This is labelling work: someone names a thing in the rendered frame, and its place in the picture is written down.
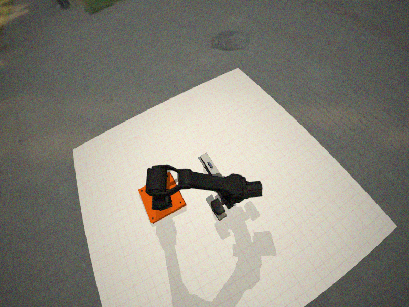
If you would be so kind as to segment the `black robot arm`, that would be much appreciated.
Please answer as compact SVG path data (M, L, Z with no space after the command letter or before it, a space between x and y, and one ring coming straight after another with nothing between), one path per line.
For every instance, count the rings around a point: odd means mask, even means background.
M166 189L167 170L178 173L178 184ZM262 196L260 181L247 182L246 177L231 174L218 177L193 172L191 169L176 169L170 165L156 165L147 169L146 193L152 196L152 210L164 210L172 207L171 197L181 189L198 189L220 192L229 200L248 199Z

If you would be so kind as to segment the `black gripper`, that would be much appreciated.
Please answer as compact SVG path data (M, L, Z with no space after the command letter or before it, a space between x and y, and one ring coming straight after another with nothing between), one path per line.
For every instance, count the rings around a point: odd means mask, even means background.
M213 200L211 202L211 206L213 207L215 213L219 216L219 215L221 215L222 213L225 212L225 209L224 209L223 205L226 205L227 209L230 209L230 208L234 207L235 203L240 203L243 200L244 199L240 199L240 200L237 199L235 201L232 201L232 200L229 200L226 196L223 196L222 200L221 200L222 203L217 198L217 199L215 199L215 200Z

